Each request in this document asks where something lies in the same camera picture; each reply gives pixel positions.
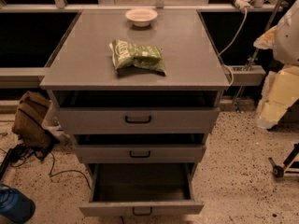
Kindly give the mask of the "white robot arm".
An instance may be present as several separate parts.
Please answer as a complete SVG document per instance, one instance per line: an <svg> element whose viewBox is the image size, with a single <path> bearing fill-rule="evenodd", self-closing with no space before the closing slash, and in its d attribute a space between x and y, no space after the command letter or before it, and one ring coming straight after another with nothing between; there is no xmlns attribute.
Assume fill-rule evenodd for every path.
<svg viewBox="0 0 299 224"><path fill-rule="evenodd" d="M274 59L283 64L277 73L266 76L257 107L256 125L271 129L299 100L299 0L253 46L271 49Z"/></svg>

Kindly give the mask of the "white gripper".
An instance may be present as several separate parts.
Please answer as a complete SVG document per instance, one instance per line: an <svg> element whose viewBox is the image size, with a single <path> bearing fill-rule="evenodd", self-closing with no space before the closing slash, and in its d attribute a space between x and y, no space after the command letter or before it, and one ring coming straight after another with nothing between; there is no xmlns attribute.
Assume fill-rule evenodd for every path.
<svg viewBox="0 0 299 224"><path fill-rule="evenodd" d="M277 73L270 71L257 106L256 125L263 129L273 128L298 100L299 67L285 65Z"/></svg>

